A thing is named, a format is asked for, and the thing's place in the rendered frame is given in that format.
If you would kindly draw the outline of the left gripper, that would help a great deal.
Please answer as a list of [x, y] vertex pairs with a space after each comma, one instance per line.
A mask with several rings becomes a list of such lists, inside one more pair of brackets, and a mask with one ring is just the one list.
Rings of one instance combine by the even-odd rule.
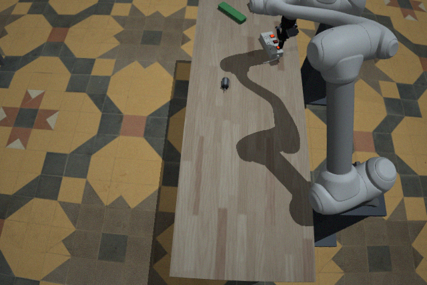
[[[279, 48], [282, 49], [284, 46], [284, 42], [286, 41], [286, 39], [289, 39], [289, 37], [287, 37], [287, 33], [286, 33], [286, 29], [288, 27], [294, 26], [295, 28], [297, 28], [298, 26], [296, 25], [296, 20], [289, 20], [286, 19], [284, 16], [282, 16], [282, 22], [280, 23], [279, 27], [276, 27], [277, 30], [277, 36], [279, 39]], [[280, 28], [282, 28], [282, 32], [280, 33]]]

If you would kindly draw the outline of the green long box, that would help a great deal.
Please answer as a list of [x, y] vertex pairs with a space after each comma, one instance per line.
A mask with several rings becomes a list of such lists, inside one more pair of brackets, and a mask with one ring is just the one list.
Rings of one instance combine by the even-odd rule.
[[245, 15], [228, 5], [226, 2], [220, 3], [218, 5], [218, 9], [231, 17], [233, 20], [237, 21], [239, 24], [242, 24], [246, 21]]

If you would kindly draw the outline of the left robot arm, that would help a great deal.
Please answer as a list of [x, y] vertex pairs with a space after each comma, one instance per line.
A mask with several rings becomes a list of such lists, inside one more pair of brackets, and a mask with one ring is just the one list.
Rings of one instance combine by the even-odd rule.
[[393, 57], [399, 48], [398, 40], [387, 27], [373, 20], [304, 7], [305, 2], [250, 0], [250, 9], [259, 15], [283, 15], [289, 20], [334, 26], [317, 34], [307, 46], [308, 61], [326, 81], [327, 119], [326, 164], [312, 184], [308, 199], [313, 209], [324, 215], [338, 214], [355, 206], [378, 207], [378, 197], [393, 187], [397, 172], [394, 164], [383, 157], [352, 165], [354, 80], [363, 60]]

